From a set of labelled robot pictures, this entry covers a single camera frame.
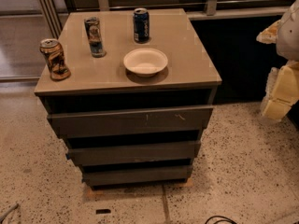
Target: dark drawer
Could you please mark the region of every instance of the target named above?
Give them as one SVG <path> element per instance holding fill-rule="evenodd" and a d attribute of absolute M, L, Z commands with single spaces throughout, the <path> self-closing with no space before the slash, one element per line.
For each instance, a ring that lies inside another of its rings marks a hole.
<path fill-rule="evenodd" d="M 130 169 L 100 173 L 83 173 L 83 179 L 89 186 L 104 186 L 129 183 L 142 183 L 165 180 L 187 179 L 191 176 L 192 166 L 171 166 L 148 169 Z"/>
<path fill-rule="evenodd" d="M 199 142 L 190 141 L 133 146 L 78 148 L 70 149 L 68 156 L 76 166 L 183 160 L 195 158 L 199 147 Z"/>
<path fill-rule="evenodd" d="M 211 105 L 48 115 L 60 138 L 205 129 Z"/>

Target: speckled floor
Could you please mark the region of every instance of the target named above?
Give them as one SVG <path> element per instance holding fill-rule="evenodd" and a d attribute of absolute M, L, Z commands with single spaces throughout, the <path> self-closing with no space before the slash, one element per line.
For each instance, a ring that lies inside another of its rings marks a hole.
<path fill-rule="evenodd" d="M 299 132 L 288 119 L 262 125 L 258 103 L 215 107 L 187 184 L 91 191 L 65 158 L 34 86 L 0 85 L 0 216 L 20 205 L 4 223 L 299 221 Z M 110 213 L 97 214 L 102 209 Z"/>

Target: bowl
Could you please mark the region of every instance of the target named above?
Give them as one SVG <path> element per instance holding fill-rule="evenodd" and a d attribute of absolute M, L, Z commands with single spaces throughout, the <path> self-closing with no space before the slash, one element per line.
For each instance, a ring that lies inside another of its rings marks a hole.
<path fill-rule="evenodd" d="M 168 59 L 158 49 L 134 49 L 125 55 L 123 64 L 140 77 L 152 77 L 167 67 Z"/>

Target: wooden panel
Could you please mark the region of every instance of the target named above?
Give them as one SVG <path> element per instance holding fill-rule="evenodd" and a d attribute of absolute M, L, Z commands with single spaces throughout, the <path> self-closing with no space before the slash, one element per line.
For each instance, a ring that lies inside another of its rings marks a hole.
<path fill-rule="evenodd" d="M 93 137 L 206 128 L 212 106 L 186 106 L 48 115 L 58 137 Z"/>
<path fill-rule="evenodd" d="M 128 162 L 193 159 L 195 142 L 71 149 L 68 156 L 76 166 Z"/>
<path fill-rule="evenodd" d="M 82 181 L 89 186 L 104 186 L 128 183 L 187 179 L 192 166 L 172 166 L 149 169 L 132 169 L 84 174 Z"/>

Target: soda can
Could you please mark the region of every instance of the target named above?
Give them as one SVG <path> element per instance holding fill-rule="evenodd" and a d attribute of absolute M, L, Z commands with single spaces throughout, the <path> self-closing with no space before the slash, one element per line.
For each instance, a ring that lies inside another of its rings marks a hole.
<path fill-rule="evenodd" d="M 93 57 L 103 57 L 106 55 L 101 37 L 100 20 L 90 17 L 84 20 L 86 35 L 90 44 Z"/>
<path fill-rule="evenodd" d="M 48 38 L 40 42 L 40 52 L 44 55 L 50 78 L 63 80 L 71 75 L 70 70 L 64 62 L 64 49 L 57 39 Z"/>
<path fill-rule="evenodd" d="M 150 14 L 143 8 L 136 8 L 133 15 L 134 41 L 146 43 L 150 40 Z"/>

